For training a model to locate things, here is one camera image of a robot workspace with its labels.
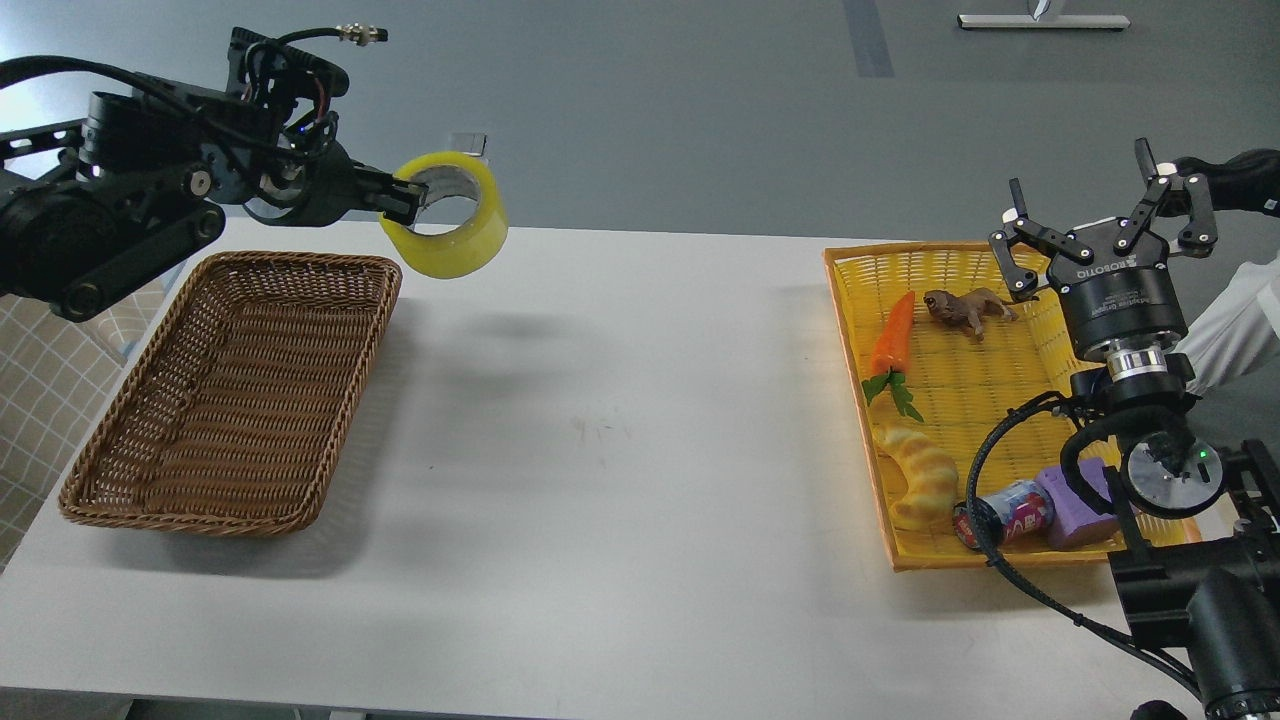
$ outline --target white sleeve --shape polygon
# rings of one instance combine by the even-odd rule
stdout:
[[[1185,352],[1196,369],[1187,386],[1196,395],[1247,375],[1280,354],[1280,254],[1266,265],[1242,264],[1175,351]]]

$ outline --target metal base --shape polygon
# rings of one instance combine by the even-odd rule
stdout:
[[[956,15],[963,29],[1112,29],[1129,27],[1124,15]]]

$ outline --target can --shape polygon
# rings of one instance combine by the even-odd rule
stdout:
[[[992,495],[984,495],[974,503],[977,520],[987,528],[995,544],[1047,528],[1053,521],[1053,501],[1036,480],[1018,480]],[[951,512],[956,537],[970,550],[978,550],[973,523],[965,503]]]

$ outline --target packing tape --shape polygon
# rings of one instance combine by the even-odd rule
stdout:
[[[507,210],[489,167],[462,152],[433,152],[410,160],[396,177],[426,184],[424,208],[445,197],[476,201],[471,219],[443,234],[422,234],[378,219],[401,258],[424,275],[448,279],[472,273],[498,254],[507,240]]]

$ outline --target screw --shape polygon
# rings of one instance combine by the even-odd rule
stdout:
[[[204,197],[209,195],[209,190],[214,186],[214,177],[209,174],[209,170],[195,169],[187,173],[186,178],[187,192],[192,197]]]
[[[221,233],[223,218],[216,210],[205,213],[196,223],[196,237],[198,240],[216,240]]]
[[[67,311],[70,319],[87,319],[102,307],[102,291],[93,283],[84,283],[67,293]]]

